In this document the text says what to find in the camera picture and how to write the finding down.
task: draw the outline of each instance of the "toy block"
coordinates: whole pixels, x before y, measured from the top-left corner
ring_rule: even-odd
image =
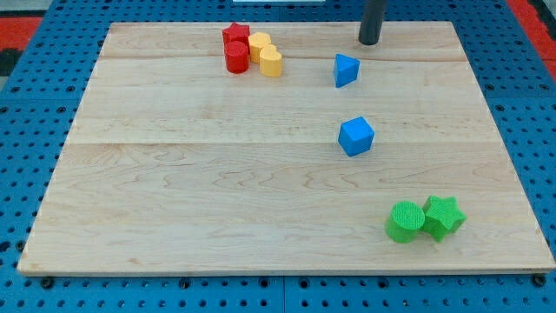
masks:
[[[262,48],[271,44],[270,35],[267,33],[256,32],[249,36],[249,51],[251,54],[251,62],[259,63],[259,55]]]
[[[449,233],[454,233],[466,221],[467,217],[458,208],[455,197],[439,198],[430,196],[423,206],[425,224],[423,231],[431,234],[436,242],[441,242]]]
[[[232,41],[224,45],[226,68],[235,74],[240,74],[249,68],[248,48],[245,43]]]
[[[222,30],[222,40],[224,41],[224,44],[233,41],[240,41],[245,43],[249,48],[249,34],[249,25],[240,25],[233,22],[227,29]]]
[[[411,243],[425,222],[425,213],[419,205],[402,201],[390,212],[386,233],[397,243]]]
[[[338,143],[348,156],[356,156],[371,149],[374,139],[374,130],[365,118],[356,117],[340,126]]]
[[[352,57],[337,54],[334,59],[334,80],[336,88],[353,82],[357,79],[359,73],[359,64],[361,62]]]
[[[281,53],[276,50],[276,46],[269,44],[262,48],[259,55],[261,73],[266,77],[278,77],[281,75]]]

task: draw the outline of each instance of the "blue cube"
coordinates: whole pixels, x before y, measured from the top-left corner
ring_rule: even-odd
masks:
[[[334,59],[334,80],[336,81],[336,88],[353,82],[357,79],[359,73],[358,59],[337,54]]]
[[[338,143],[348,156],[356,156],[371,149],[374,130],[365,118],[357,117],[341,124]]]

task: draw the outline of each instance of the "green cylinder block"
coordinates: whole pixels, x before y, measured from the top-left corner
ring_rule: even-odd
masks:
[[[386,222],[386,233],[397,243],[412,242],[425,223],[423,209],[412,202],[397,203]]]

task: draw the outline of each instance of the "green block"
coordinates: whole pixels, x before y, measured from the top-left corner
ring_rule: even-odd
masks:
[[[386,222],[386,233],[397,243],[410,243],[415,239],[424,222],[425,213],[419,205],[402,201],[392,208]]]
[[[441,242],[449,233],[454,233],[467,217],[458,208],[455,197],[440,198],[430,196],[423,207],[425,224],[423,231],[431,234],[436,242]]]

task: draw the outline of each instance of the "yellow block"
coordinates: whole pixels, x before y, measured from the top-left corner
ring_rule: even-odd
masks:
[[[266,77],[278,77],[281,75],[281,53],[276,46],[269,44],[262,48],[260,54],[261,73]]]
[[[270,43],[270,35],[267,33],[256,32],[255,34],[249,36],[251,62],[259,63],[259,55],[261,54],[262,48],[268,46]]]

